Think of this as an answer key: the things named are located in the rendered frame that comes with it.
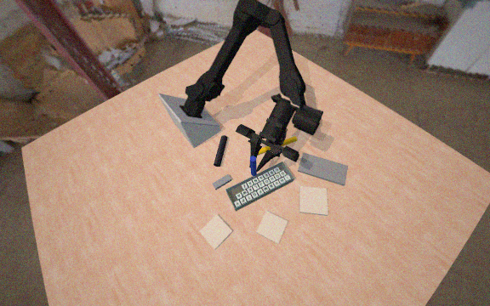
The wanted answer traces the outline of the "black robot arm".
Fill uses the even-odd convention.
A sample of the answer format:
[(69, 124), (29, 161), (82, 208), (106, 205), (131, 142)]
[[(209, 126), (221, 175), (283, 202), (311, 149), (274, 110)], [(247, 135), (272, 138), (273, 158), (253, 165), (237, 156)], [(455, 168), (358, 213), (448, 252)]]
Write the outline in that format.
[[(224, 40), (219, 52), (207, 72), (200, 76), (196, 84), (186, 87), (188, 99), (180, 108), (187, 116), (202, 118), (201, 113), (205, 101), (220, 95), (225, 86), (222, 78), (227, 71), (244, 39), (254, 32), (258, 26), (270, 28), (271, 38), (280, 66), (280, 93), (271, 98), (276, 105), (271, 112), (274, 116), (289, 124), (292, 116), (293, 126), (313, 135), (320, 124), (323, 111), (309, 107), (305, 103), (305, 82), (294, 63), (293, 52), (282, 14), (257, 0), (239, 0), (234, 14), (232, 27)], [(298, 105), (292, 105), (293, 104)], [(296, 112), (295, 112), (296, 111)], [(294, 114), (295, 112), (295, 114)], [(294, 115), (293, 115), (294, 114)]]

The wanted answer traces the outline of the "grey keyboard with white letter keys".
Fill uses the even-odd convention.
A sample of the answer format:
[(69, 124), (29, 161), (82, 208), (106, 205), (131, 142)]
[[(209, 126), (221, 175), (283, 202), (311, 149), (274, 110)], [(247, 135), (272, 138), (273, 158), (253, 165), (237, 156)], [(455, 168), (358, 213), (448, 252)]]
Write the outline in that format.
[[(255, 177), (255, 178), (254, 178)], [(283, 161), (225, 189), (235, 211), (281, 189), (294, 181)]]

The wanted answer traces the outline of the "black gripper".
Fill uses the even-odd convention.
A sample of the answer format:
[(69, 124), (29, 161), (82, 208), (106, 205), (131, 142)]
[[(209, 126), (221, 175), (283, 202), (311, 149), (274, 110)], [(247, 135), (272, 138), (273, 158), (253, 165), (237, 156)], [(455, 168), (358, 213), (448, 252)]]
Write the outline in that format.
[[(269, 116), (269, 118), (266, 119), (266, 124), (262, 132), (260, 132), (259, 134), (255, 133), (253, 129), (242, 124), (237, 127), (237, 133), (250, 139), (248, 141), (250, 143), (251, 149), (250, 157), (255, 156), (257, 158), (257, 155), (262, 148), (262, 146), (260, 146), (261, 143), (271, 148), (271, 150), (266, 151), (264, 157), (257, 167), (256, 172), (258, 172), (268, 161), (270, 161), (275, 156), (280, 157), (281, 153), (283, 153), (283, 156), (294, 162), (299, 159), (298, 151), (288, 146), (285, 146), (284, 148), (279, 145), (279, 141), (281, 140), (287, 126), (288, 124), (286, 122), (274, 116)], [(264, 141), (263, 139), (266, 139), (266, 141)], [(271, 144), (270, 142), (273, 142), (273, 144)]]

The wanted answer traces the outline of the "dark blue stylus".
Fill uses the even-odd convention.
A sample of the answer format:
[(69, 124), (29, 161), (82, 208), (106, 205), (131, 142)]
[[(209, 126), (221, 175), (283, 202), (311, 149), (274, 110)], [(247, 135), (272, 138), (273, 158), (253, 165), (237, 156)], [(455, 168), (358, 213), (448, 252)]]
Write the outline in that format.
[(256, 176), (257, 175), (257, 166), (256, 166), (256, 157), (251, 156), (250, 157), (250, 167), (251, 167), (251, 175)]

